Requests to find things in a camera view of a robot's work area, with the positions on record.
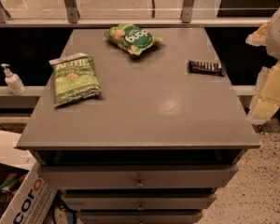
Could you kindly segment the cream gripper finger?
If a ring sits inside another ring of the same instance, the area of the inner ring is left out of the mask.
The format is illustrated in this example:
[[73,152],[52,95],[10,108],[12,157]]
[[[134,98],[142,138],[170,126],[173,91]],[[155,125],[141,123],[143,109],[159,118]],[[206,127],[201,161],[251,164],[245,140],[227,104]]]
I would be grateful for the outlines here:
[[268,27],[269,27],[269,22],[263,23],[257,31],[253,32],[250,34],[245,42],[248,45],[259,47],[259,46],[265,46],[266,45],[266,40],[267,40],[267,34],[268,34]]
[[280,61],[271,68],[261,68],[247,116],[253,125],[262,125],[269,121],[279,108]]

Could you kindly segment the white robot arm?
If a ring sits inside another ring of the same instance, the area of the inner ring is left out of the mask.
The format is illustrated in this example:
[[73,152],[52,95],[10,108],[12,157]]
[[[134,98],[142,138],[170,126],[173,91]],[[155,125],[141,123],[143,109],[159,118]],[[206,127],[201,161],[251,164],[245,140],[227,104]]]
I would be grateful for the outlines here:
[[248,118],[253,125],[269,121],[280,108],[280,8],[271,19],[250,34],[246,44],[264,46],[277,63],[272,68],[262,67],[249,105]]

